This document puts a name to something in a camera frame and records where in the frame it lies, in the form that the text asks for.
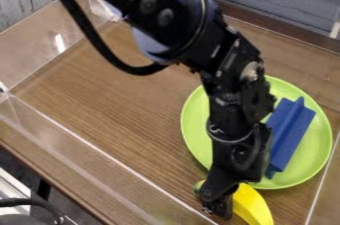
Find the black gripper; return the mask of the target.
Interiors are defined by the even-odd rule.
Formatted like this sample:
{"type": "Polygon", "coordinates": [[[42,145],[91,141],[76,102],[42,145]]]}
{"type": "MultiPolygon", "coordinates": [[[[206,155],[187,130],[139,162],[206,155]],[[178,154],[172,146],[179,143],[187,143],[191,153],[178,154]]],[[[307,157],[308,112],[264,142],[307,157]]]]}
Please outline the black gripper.
{"type": "Polygon", "coordinates": [[[203,86],[212,164],[198,197],[203,212],[230,220],[239,184],[259,182],[268,167],[272,129],[262,120],[274,112],[275,96],[264,78],[243,82],[234,92],[223,86],[203,86]]]}

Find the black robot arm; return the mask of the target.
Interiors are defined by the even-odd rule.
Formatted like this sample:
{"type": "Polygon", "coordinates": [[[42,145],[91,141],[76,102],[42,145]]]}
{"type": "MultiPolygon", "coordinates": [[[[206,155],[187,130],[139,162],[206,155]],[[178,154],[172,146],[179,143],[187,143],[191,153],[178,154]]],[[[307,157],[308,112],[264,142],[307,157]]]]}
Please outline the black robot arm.
{"type": "Polygon", "coordinates": [[[206,132],[212,164],[199,189],[202,209],[232,216],[232,195],[243,182],[262,180],[270,163],[272,129],[262,120],[276,97],[260,51],[223,19],[214,0],[106,0],[136,31],[152,62],[132,66],[106,44],[76,0],[60,0],[94,47],[122,71],[147,76],[172,64],[199,74],[208,97],[206,132]]]}

